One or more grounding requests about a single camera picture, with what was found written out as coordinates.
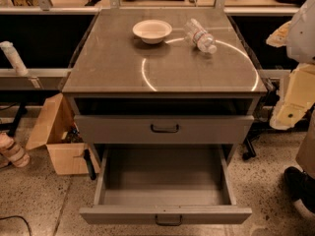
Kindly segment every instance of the white bowl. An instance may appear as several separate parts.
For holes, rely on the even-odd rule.
[[[156,44],[170,35],[172,27],[170,24],[160,20],[145,20],[134,25],[133,33],[140,37],[145,43]]]

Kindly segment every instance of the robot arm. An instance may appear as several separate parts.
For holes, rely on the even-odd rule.
[[[300,63],[289,75],[284,97],[280,98],[273,112],[270,125],[275,129],[294,127],[315,103],[314,15],[315,0],[307,0],[287,25],[287,56]]]

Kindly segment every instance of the black handle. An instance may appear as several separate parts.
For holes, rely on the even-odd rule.
[[[90,175],[91,180],[95,180],[96,179],[95,167],[93,166],[93,163],[91,161],[90,151],[88,149],[85,149],[84,159],[87,163],[87,167],[88,167],[88,171],[89,171],[89,175]]]
[[[176,124],[175,127],[171,128],[159,128],[156,127],[154,124],[151,124],[151,131],[155,133],[177,133],[179,131],[179,125]]]
[[[183,223],[183,216],[180,215],[179,216],[179,222],[177,223],[161,223],[158,221],[158,216],[156,215],[156,225],[159,225],[159,226],[179,226]]]

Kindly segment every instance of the black shoe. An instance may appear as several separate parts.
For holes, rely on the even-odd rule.
[[[315,213],[315,180],[295,167],[284,171],[284,179],[291,199],[294,202],[301,199],[305,207]]]

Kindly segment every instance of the drawer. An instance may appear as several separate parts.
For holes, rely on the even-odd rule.
[[[218,147],[121,147],[104,155],[87,223],[229,224],[252,213],[236,205]]]
[[[252,116],[75,117],[84,141],[95,144],[241,144]]]

